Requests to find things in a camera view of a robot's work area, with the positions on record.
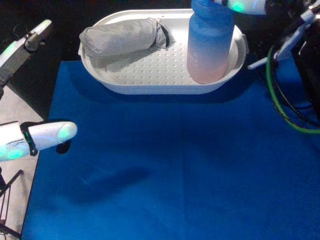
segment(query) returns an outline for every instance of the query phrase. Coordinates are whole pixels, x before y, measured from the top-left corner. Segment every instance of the blue tablecloth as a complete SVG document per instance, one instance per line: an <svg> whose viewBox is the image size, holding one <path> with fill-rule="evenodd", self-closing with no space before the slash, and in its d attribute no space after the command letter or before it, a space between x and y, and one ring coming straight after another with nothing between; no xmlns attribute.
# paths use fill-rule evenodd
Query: blue tablecloth
<svg viewBox="0 0 320 240"><path fill-rule="evenodd" d="M51 119L78 126L40 153L23 240L320 239L320 141L241 71L201 96L124 96L62 62Z"/></svg>

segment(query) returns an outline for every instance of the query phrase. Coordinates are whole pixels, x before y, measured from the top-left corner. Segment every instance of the translucent bottle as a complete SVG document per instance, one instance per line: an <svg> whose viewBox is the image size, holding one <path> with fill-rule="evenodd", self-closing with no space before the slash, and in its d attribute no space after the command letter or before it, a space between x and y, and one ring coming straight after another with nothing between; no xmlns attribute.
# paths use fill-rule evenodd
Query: translucent bottle
<svg viewBox="0 0 320 240"><path fill-rule="evenodd" d="M187 70L194 81L209 84L226 72L235 23L233 12L212 0L192 0Z"/></svg>

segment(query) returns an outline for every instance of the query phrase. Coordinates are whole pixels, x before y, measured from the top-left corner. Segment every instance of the perforated tray bottom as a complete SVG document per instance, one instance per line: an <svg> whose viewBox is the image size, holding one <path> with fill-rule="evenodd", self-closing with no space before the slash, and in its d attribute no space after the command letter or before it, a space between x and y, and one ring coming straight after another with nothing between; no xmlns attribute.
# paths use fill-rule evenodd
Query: perforated tray bottom
<svg viewBox="0 0 320 240"><path fill-rule="evenodd" d="M130 10L107 16L95 26L130 19L154 18L161 21L174 43L167 49L151 48L131 54L88 57L82 45L79 55L88 72L110 90L120 94L205 94L231 79L243 66L248 52L246 37L235 27L227 75L210 84L192 80L187 70L189 19L192 9Z"/></svg>

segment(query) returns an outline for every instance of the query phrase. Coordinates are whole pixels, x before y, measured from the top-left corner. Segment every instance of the gray floor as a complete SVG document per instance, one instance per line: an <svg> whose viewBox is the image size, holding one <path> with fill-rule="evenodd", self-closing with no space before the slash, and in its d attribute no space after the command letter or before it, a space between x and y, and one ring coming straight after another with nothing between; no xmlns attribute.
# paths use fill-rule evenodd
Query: gray floor
<svg viewBox="0 0 320 240"><path fill-rule="evenodd" d="M4 96L0 101L0 124L9 123L13 121L23 122L40 122L41 117L32 110L32 108L18 97L8 87L4 88ZM19 177L11 187L11 195L9 201L9 209L6 225L15 231L21 232L24 221L26 208L28 204L30 189L35 174L38 156L26 156L17 160L0 162L2 168L2 175L6 182L8 182L18 170L23 170L24 175ZM1 219L4 219L5 214L2 213Z"/></svg>

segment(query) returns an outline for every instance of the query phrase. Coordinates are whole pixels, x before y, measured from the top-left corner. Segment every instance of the black metal stand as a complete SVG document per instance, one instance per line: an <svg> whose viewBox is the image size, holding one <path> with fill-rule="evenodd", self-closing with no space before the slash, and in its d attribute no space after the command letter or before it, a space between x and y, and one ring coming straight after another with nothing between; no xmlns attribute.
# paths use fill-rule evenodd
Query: black metal stand
<svg viewBox="0 0 320 240"><path fill-rule="evenodd" d="M5 219L1 219L0 220L0 232L2 232L2 234L10 234L12 236L14 236L17 239L21 239L21 234L12 230L11 228L6 226L6 221L7 221L7 216L8 216L8 208L9 208L9 200L10 200L10 192L11 192L11 185L15 182L15 180L24 173L24 171L19 170L14 176L13 178L11 178L11 180L6 183L4 178L1 175L2 169L0 167L0 198L3 196L3 200L2 200L2 205L1 205L1 211L0 211L0 219L2 217L2 211L4 208L4 203L5 203L5 197L6 197L6 191L9 189L8 192L8 199L7 199L7 206L6 206L6 213L5 213Z"/></svg>

